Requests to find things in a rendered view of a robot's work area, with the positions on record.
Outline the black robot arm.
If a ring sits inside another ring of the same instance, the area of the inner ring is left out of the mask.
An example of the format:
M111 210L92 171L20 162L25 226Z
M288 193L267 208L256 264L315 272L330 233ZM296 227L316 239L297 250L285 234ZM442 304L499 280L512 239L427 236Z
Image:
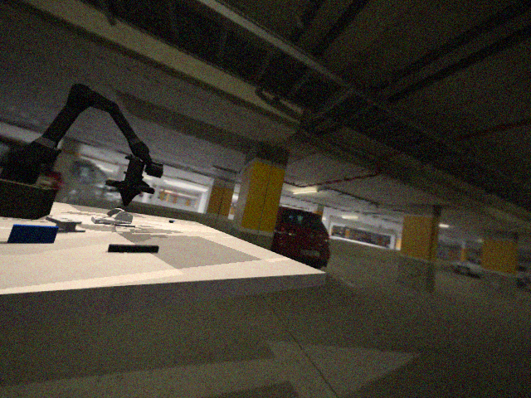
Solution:
M136 157L134 158L131 154L125 157L129 160L127 170L141 173L144 170L149 176L162 177L163 164L152 162L148 147L138 138L128 120L122 115L118 105L86 85L73 84L65 106L45 133L28 144L22 151L7 154L8 160L0 178L28 185L35 184L40 173L38 172L39 166L43 163L49 163L53 159L56 160L56 156L61 152L57 148L58 143L79 114L89 107L108 112L127 138L131 152ZM146 165L145 169L144 165Z

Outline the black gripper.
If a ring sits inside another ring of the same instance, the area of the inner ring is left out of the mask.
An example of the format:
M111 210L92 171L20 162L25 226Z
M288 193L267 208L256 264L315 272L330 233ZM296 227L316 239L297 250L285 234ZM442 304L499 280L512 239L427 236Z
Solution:
M118 187L117 189L122 197L124 206L130 204L133 198L136 195L141 194L141 192L146 192L149 194L154 193L154 189L152 187L139 185L141 178L144 178L141 172L127 170L127 172L124 172L124 174L126 174L124 181L119 182L108 179L105 182L106 186Z

